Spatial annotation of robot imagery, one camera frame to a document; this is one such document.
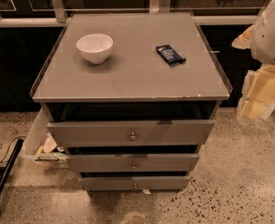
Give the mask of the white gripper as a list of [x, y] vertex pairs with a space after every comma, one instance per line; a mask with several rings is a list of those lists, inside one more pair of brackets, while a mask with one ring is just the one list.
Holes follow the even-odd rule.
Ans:
[[259, 17], [254, 26], [233, 40], [232, 47], [251, 49], [252, 56], [264, 63], [257, 71], [249, 70], [245, 76], [237, 121], [249, 125], [268, 119], [275, 110], [275, 12]]

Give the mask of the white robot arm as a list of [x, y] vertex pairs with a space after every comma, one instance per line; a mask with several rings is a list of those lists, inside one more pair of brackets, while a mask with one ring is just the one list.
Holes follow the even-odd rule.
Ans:
[[232, 47], [249, 49], [261, 62], [257, 71], [249, 70], [242, 85], [237, 107], [237, 121], [249, 125], [267, 119], [275, 109], [275, 0], [272, 0], [255, 21], [234, 39]]

